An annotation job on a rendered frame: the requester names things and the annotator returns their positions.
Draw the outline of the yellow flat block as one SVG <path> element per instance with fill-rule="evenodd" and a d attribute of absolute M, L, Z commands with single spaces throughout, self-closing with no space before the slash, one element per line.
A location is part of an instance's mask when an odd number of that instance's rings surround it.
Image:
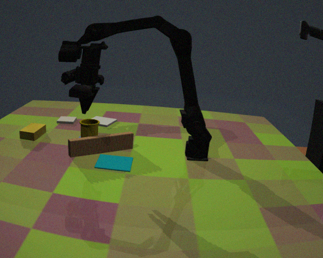
<path fill-rule="evenodd" d="M 31 123 L 19 131 L 20 139 L 35 141 L 46 132 L 46 124 Z"/>

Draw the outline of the yellow cup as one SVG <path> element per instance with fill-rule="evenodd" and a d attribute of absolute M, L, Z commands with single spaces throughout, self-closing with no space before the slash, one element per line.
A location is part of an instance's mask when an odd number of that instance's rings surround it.
<path fill-rule="evenodd" d="M 83 119 L 80 121 L 81 138 L 98 135 L 99 121 L 96 119 Z"/>

